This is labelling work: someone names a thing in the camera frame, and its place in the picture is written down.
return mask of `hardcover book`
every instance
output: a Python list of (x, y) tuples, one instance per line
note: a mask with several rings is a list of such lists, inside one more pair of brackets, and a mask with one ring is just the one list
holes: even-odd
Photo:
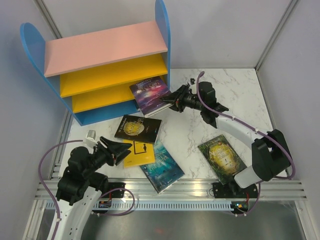
[(161, 122), (160, 119), (124, 115), (114, 137), (154, 144)]
[(198, 146), (219, 181), (224, 185), (247, 166), (223, 135), (219, 135)]
[(167, 85), (159, 76), (147, 78), (130, 86), (130, 90), (143, 115), (148, 118), (172, 104), (160, 101), (159, 98), (169, 95)]
[(159, 194), (178, 181), (185, 173), (160, 141), (156, 141), (153, 149), (155, 163), (141, 165), (140, 168)]
[(125, 168), (153, 164), (156, 161), (154, 146), (151, 143), (131, 140), (123, 140), (123, 142), (132, 144), (132, 147), (129, 148), (131, 153), (123, 161)]

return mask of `blue side panel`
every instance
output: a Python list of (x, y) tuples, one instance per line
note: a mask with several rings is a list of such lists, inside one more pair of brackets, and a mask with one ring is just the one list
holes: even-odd
[(108, 119), (121, 117), (125, 114), (137, 113), (135, 100), (125, 101), (110, 106), (104, 106), (88, 111), (76, 113), (81, 125), (94, 124)]
[(79, 124), (81, 124), (77, 116), (72, 112), (72, 102), (66, 103), (60, 97), (60, 76), (46, 78), (44, 75), (46, 41), (41, 36), (38, 29), (29, 22), (23, 23), (20, 26), (20, 38), (23, 49), (35, 70), (41, 75), (50, 88), (52, 88), (58, 98), (61, 99), (72, 116), (78, 121)]
[(158, 28), (162, 34), (163, 40), (166, 44), (166, 47), (168, 48), (168, 52), (165, 55), (162, 54), (163, 60), (166, 63), (166, 67), (168, 69), (168, 74), (167, 74), (167, 85), (170, 88), (170, 55), (171, 55), (171, 33), (170, 33), (170, 24), (169, 24), (169, 18), (168, 18), (168, 13), (167, 9), (165, 6), (165, 3), (163, 0), (156, 0), (155, 1), (155, 21), (156, 24), (158, 25)]

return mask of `pink shelf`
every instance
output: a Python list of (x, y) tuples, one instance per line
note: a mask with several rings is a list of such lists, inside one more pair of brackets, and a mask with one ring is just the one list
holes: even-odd
[(51, 77), (167, 51), (156, 21), (90, 32), (47, 41), (44, 75)]

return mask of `shelf compartment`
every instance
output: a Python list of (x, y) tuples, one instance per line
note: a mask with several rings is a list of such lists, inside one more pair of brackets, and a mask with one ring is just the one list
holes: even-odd
[(72, 110), (74, 113), (80, 113), (91, 109), (97, 109), (134, 100), (135, 97), (132, 94), (129, 86), (138, 82), (140, 81), (129, 82), (127, 84), (116, 85), (96, 91), (74, 95), (72, 96)]
[(161, 54), (143, 56), (60, 75), (62, 98), (168, 73)]
[(108, 119), (122, 117), (125, 114), (137, 113), (136, 101), (125, 101), (110, 106), (99, 107), (89, 111), (76, 113), (79, 123), (84, 126)]
[(44, 76), (61, 75), (167, 51), (156, 21), (64, 37), (45, 43)]

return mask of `tabletop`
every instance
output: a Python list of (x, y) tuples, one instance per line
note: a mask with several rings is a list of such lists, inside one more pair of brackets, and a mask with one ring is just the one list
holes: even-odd
[[(201, 71), (205, 71), (201, 81), (212, 83), (217, 101), (229, 108), (237, 117), (245, 120), (256, 128), (272, 130), (266, 103), (254, 69), (171, 69), (170, 90), (173, 92), (181, 85), (197, 78)], [(206, 124), (200, 112), (186, 108), (179, 113), (165, 109), (154, 119), (161, 119), (162, 123), (158, 139), (184, 171), (185, 179), (215, 179), (217, 178), (209, 163), (198, 149), (198, 145), (223, 134), (247, 166), (252, 164), (251, 150), (232, 135)], [(97, 139), (100, 136), (121, 142), (114, 135), (122, 117), (80, 126), (75, 120), (72, 122), (68, 141), (83, 140), (89, 130), (94, 130)], [(69, 143), (61, 161), (59, 176), (61, 177), (72, 149), (85, 146), (83, 143)], [(146, 178), (139, 166), (124, 168), (123, 161), (118, 166), (105, 164), (97, 172), (109, 178)]]

